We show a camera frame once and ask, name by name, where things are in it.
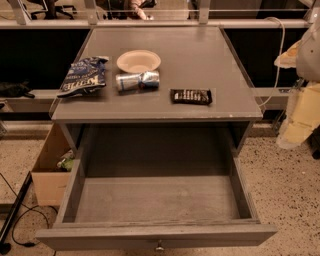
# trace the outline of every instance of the black cable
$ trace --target black cable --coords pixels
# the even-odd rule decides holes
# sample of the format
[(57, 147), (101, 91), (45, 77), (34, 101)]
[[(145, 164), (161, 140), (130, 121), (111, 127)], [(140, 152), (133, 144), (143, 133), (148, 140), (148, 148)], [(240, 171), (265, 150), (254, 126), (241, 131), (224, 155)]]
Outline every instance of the black cable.
[[(13, 190), (13, 188), (11, 187), (11, 185), (9, 184), (9, 182), (8, 182), (7, 179), (3, 176), (2, 173), (0, 173), (0, 176), (1, 176), (2, 179), (5, 181), (5, 183), (7, 183), (8, 187), (9, 187), (10, 190), (13, 192), (13, 194), (14, 194), (16, 197), (18, 197), (17, 193)], [(37, 212), (37, 213), (41, 214), (41, 215), (44, 217), (45, 221), (46, 221), (47, 228), (49, 228), (49, 220), (48, 220), (47, 216), (46, 216), (43, 212), (40, 212), (40, 211), (38, 211), (38, 210), (35, 210), (35, 208), (40, 207), (39, 205), (36, 205), (36, 206), (33, 206), (33, 207), (29, 207), (29, 206), (27, 206), (27, 205), (25, 205), (25, 204), (23, 204), (23, 203), (21, 203), (21, 205), (24, 206), (24, 207), (26, 207), (28, 210), (26, 210), (24, 213), (22, 213), (22, 214), (19, 216), (19, 218), (15, 221), (15, 223), (14, 223), (14, 225), (13, 225), (13, 227), (12, 227), (11, 237), (12, 237), (12, 240), (13, 240), (16, 244), (18, 244), (18, 245), (21, 245), (21, 246), (24, 246), (24, 247), (27, 247), (27, 248), (29, 248), (29, 247), (34, 247), (34, 246), (38, 245), (40, 242), (38, 242), (38, 243), (34, 243), (34, 242), (22, 243), (22, 242), (18, 242), (18, 241), (14, 238), (14, 230), (15, 230), (16, 225), (18, 224), (18, 222), (20, 221), (20, 219), (21, 219), (25, 214), (27, 214), (27, 213), (30, 212), (30, 211), (34, 211), (34, 212)], [(56, 214), (58, 213), (58, 211), (57, 211), (56, 208), (54, 208), (53, 206), (49, 206), (49, 207), (52, 208), (52, 209), (55, 211)]]
[(37, 212), (37, 213), (41, 214), (41, 215), (44, 217), (44, 219), (45, 219), (45, 221), (46, 221), (46, 223), (47, 223), (47, 228), (49, 228), (49, 220), (48, 220), (48, 218), (44, 215), (44, 213), (42, 213), (42, 212), (40, 212), (40, 211), (37, 211), (37, 210), (34, 210), (34, 209), (37, 208), (37, 207), (39, 207), (39, 205), (33, 206), (33, 207), (31, 207), (31, 208), (28, 208), (28, 210), (26, 210), (24, 213), (22, 213), (22, 214), (19, 216), (19, 218), (16, 220), (16, 222), (14, 223), (14, 225), (13, 225), (13, 227), (12, 227), (11, 237), (12, 237), (12, 240), (13, 240), (16, 244), (21, 245), (21, 246), (24, 246), (24, 247), (33, 247), (33, 246), (36, 246), (37, 244), (40, 243), (40, 242), (38, 242), (38, 243), (33, 243), (33, 242), (22, 243), (22, 242), (18, 242), (18, 241), (14, 238), (14, 231), (15, 231), (15, 228), (16, 228), (18, 222), (20, 221), (20, 219), (21, 219), (25, 214), (27, 214), (27, 213), (30, 212), (30, 211), (34, 211), (34, 212)]

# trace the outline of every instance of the chocolate bar wrapper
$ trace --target chocolate bar wrapper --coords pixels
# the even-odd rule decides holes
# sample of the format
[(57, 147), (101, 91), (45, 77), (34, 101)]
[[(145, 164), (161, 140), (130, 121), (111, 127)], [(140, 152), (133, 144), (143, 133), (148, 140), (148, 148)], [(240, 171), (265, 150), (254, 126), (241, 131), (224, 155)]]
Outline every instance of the chocolate bar wrapper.
[(212, 102), (212, 94), (209, 89), (171, 89), (172, 103), (209, 105)]

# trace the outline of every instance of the terrazzo floor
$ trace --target terrazzo floor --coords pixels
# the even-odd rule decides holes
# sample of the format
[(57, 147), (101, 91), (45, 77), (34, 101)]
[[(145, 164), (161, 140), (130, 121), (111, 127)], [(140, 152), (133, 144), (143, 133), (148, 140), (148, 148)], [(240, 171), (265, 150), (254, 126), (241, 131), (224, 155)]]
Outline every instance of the terrazzo floor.
[[(31, 170), (43, 145), (50, 124), (7, 126), (8, 133), (0, 140), (0, 168), (13, 189), (18, 192), (25, 175)], [(161, 253), (171, 256), (266, 256), (320, 255), (320, 160), (311, 156), (309, 145), (283, 150), (275, 144), (272, 132), (254, 129), (240, 154), (241, 168), (252, 193), (262, 223), (272, 223), (278, 232), (258, 247), (170, 249)], [(0, 178), (0, 203), (14, 200), (13, 193)], [(24, 204), (36, 205), (31, 184)], [(55, 212), (38, 208), (54, 222)], [(19, 215), (26, 209), (21, 206)], [(26, 214), (16, 226), (14, 237), (19, 242), (32, 241), (37, 229), (46, 228), (44, 218), (37, 213)], [(25, 248), (13, 242), (10, 230), (6, 242), (12, 248), (8, 256), (54, 255), (54, 251), (39, 243)], [(108, 250), (56, 252), (57, 256), (149, 256), (152, 250)]]

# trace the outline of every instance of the snack bag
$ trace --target snack bag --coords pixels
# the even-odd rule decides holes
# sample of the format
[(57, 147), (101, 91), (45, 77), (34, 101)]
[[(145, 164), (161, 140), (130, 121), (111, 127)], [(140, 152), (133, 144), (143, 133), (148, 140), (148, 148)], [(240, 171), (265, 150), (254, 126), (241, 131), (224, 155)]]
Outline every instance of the snack bag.
[(57, 97), (89, 94), (105, 87), (104, 64), (108, 60), (108, 57), (91, 57), (71, 64)]

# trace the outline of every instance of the white bowl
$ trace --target white bowl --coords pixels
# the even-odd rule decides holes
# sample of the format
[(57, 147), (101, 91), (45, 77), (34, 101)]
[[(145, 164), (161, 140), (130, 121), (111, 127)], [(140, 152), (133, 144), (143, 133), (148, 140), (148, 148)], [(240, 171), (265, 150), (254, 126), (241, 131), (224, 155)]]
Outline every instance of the white bowl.
[(150, 51), (136, 50), (122, 54), (117, 60), (119, 69), (127, 73), (143, 73), (152, 71), (160, 66), (160, 57)]

